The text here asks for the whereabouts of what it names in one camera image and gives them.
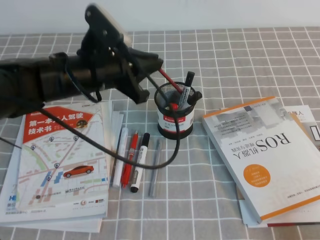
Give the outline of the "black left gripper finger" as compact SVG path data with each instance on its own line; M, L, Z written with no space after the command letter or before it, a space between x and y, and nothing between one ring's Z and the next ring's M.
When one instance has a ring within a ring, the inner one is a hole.
M157 72L162 68L164 60L158 54L152 52L145 52L130 48L130 55L138 63L138 66L148 75Z
M141 88L131 70L124 70L117 81L117 90L129 97L136 104L145 103L149 99L149 91Z

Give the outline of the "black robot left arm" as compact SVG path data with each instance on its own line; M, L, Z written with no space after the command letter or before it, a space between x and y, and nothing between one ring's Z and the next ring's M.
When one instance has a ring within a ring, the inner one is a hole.
M86 56L81 52L68 56L53 54L47 58L17 58L0 62L0 117L17 118L33 112L45 103L79 96L85 93L116 89L136 104L149 98L149 91L140 82L158 71L163 60L155 53L129 48L130 56L139 68L120 54Z

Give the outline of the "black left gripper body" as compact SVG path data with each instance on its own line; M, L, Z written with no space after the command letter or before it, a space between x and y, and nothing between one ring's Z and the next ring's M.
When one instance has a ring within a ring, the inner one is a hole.
M140 85L143 70L132 56L130 61L114 52L85 56L79 49L76 55L66 57L66 96L87 97L93 92L99 95L103 90L117 90L124 70L131 70Z

